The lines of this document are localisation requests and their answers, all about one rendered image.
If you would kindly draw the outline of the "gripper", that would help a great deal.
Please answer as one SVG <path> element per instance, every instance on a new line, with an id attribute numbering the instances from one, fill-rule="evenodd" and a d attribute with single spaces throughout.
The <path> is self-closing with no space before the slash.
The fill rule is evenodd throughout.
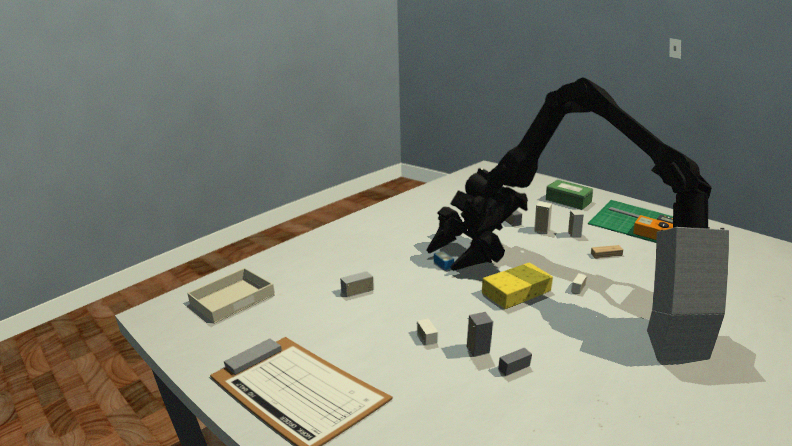
<path id="1" fill-rule="evenodd" d="M 451 265 L 452 271 L 481 263 L 491 263 L 492 260 L 497 263 L 499 260 L 501 260 L 504 256 L 505 250 L 498 235 L 494 234 L 493 231 L 495 229 L 501 230 L 503 228 L 502 223 L 504 222 L 504 216 L 494 203 L 489 200 L 487 201 L 487 204 L 491 205 L 492 207 L 489 210 L 490 213 L 488 214 L 488 217 L 480 226 L 478 226 L 474 221 L 476 218 L 466 214 L 465 216 L 462 216 L 465 220 L 463 222 L 457 211 L 450 207 L 441 208 L 437 212 L 439 215 L 439 228 L 427 247 L 427 252 L 432 253 L 446 246 L 447 244 L 457 240 L 455 236 L 460 236 L 464 233 L 468 237 L 472 238 L 472 242 L 470 247 Z M 457 229 L 460 229 L 461 232 Z M 478 233 L 480 231 L 481 232 L 478 234 L 477 231 Z M 480 237 L 482 241 L 478 237 Z"/>

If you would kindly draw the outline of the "green box with pale label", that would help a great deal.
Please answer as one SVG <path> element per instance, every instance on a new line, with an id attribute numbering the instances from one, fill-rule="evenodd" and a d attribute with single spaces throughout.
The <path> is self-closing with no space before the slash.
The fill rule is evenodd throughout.
<path id="1" fill-rule="evenodd" d="M 593 189 L 562 180 L 546 187 L 546 200 L 583 210 L 592 202 Z"/>

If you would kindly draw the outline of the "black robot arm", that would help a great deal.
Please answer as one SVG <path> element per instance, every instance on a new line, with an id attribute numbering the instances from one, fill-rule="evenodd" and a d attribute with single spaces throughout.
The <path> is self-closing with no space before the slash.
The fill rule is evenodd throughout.
<path id="1" fill-rule="evenodd" d="M 531 184 L 538 169 L 538 159 L 565 114 L 591 111 L 605 118 L 647 153 L 655 163 L 651 171 L 677 193 L 673 204 L 673 228 L 677 225 L 710 228 L 708 198 L 712 187 L 700 175 L 696 162 L 664 144 L 628 114 L 630 118 L 605 89 L 584 77 L 548 93 L 518 146 L 508 151 L 490 174 L 478 168 L 477 173 L 466 181 L 467 194 L 458 190 L 451 205 L 462 211 L 461 216 L 467 214 L 476 218 L 474 221 L 478 226 L 490 213 L 492 206 L 487 204 L 487 200 L 499 208 L 504 221 L 519 207 L 527 211 L 526 193 L 516 192 L 510 187 L 525 188 Z"/>

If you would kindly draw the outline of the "green cutting mat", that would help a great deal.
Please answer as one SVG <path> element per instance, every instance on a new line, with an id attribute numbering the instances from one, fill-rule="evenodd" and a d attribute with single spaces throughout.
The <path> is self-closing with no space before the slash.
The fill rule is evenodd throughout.
<path id="1" fill-rule="evenodd" d="M 601 227 L 601 228 L 604 228 L 604 229 L 612 230 L 612 231 L 615 231 L 615 232 L 623 233 L 623 234 L 626 234 L 626 235 L 634 236 L 634 237 L 641 238 L 641 239 L 644 239 L 644 240 L 652 241 L 652 242 L 656 243 L 655 239 L 651 239 L 651 238 L 648 238 L 648 237 L 644 237 L 644 236 L 640 236 L 640 235 L 637 235 L 637 234 L 633 234 L 634 223 L 636 222 L 636 220 L 638 218 L 633 217 L 633 216 L 629 216 L 629 215 L 626 215 L 626 214 L 622 214 L 622 213 L 619 213 L 619 212 L 615 212 L 615 211 L 613 211 L 613 208 L 610 208 L 610 207 L 613 207 L 613 208 L 616 208 L 616 209 L 619 209 L 619 210 L 623 210 L 623 211 L 626 211 L 626 212 L 630 212 L 630 213 L 633 213 L 633 214 L 638 214 L 638 215 L 642 215 L 642 216 L 645 216 L 645 217 L 653 218 L 653 219 L 656 219 L 656 220 L 657 220 L 657 218 L 658 218 L 658 216 L 660 214 L 673 218 L 673 216 L 670 216 L 670 215 L 666 215 L 666 214 L 655 212 L 655 211 L 652 211 L 652 210 L 648 210 L 648 209 L 640 208 L 640 207 L 637 207 L 637 206 L 625 204 L 625 203 L 622 203 L 622 202 L 610 200 L 588 222 L 588 224 L 593 225 L 593 226 L 597 226 L 597 227 Z"/>

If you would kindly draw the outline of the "blue block with black rectangular mark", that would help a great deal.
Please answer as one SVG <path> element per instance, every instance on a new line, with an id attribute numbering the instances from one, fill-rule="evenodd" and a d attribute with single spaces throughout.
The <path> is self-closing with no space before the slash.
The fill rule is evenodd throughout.
<path id="1" fill-rule="evenodd" d="M 434 263 L 436 263 L 444 270 L 451 269 L 450 266 L 452 265 L 453 262 L 454 262 L 454 258 L 449 256 L 444 251 L 434 253 Z"/>

